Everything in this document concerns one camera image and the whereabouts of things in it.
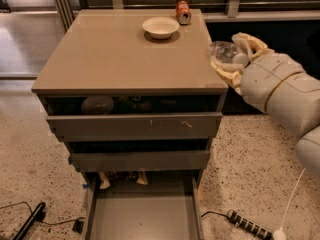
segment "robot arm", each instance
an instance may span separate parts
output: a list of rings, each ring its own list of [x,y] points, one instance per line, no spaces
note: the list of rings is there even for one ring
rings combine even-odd
[[[298,159],[320,178],[320,81],[288,55],[275,53],[255,37],[239,33],[232,40],[234,43],[211,45],[212,67],[246,103],[299,138]]]

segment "power strip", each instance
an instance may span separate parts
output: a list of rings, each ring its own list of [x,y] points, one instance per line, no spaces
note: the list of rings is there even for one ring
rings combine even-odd
[[[236,211],[230,210],[227,213],[227,217],[229,221],[234,224],[236,227],[242,228],[245,231],[254,234],[259,239],[271,240],[272,233],[271,231],[259,226],[255,222],[245,218],[241,214]]]

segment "electrical plug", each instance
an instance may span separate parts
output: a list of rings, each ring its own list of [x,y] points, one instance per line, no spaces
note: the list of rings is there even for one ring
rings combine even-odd
[[[282,227],[273,232],[272,237],[274,240],[287,240],[286,234],[283,232]]]

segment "small bottle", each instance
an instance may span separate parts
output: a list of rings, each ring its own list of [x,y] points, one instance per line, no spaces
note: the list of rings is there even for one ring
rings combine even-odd
[[[191,20],[191,11],[186,1],[179,1],[176,4],[176,16],[181,25],[187,25]]]
[[[246,52],[231,42],[215,41],[209,46],[209,53],[220,63],[241,64],[243,67],[249,64]]]

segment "drawer front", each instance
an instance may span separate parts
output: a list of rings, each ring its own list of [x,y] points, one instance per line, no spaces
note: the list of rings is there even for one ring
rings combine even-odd
[[[60,141],[192,139],[214,137],[219,112],[161,115],[49,116]]]
[[[70,155],[71,163],[80,172],[204,169],[209,157],[209,150]]]

